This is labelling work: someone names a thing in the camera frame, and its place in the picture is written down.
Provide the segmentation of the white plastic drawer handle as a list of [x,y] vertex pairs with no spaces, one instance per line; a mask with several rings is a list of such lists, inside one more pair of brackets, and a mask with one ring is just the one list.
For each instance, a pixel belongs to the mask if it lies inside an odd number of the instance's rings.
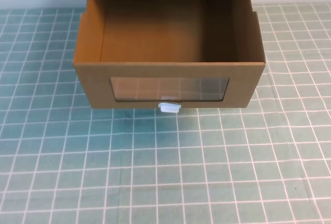
[[162,113],[178,113],[181,109],[181,105],[177,103],[161,102],[158,107]]

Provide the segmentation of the cardboard shoebox drawer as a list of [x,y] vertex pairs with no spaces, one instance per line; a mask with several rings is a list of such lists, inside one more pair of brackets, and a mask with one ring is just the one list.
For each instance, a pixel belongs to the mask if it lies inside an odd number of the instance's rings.
[[161,102],[245,108],[266,58],[259,20],[201,32],[140,32],[80,20],[73,66],[94,109],[159,109]]

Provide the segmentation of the brown cardboard shoebox cabinet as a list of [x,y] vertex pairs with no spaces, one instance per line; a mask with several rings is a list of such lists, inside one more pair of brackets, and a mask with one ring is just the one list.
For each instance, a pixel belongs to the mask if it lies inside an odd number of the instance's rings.
[[159,32],[167,29],[239,27],[257,22],[251,0],[87,0],[88,26]]

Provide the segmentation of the cyan checkered tablecloth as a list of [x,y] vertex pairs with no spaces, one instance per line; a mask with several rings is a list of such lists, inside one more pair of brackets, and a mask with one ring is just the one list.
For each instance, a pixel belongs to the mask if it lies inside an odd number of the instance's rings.
[[330,223],[330,3],[257,5],[245,109],[96,109],[81,9],[1,11],[1,223]]

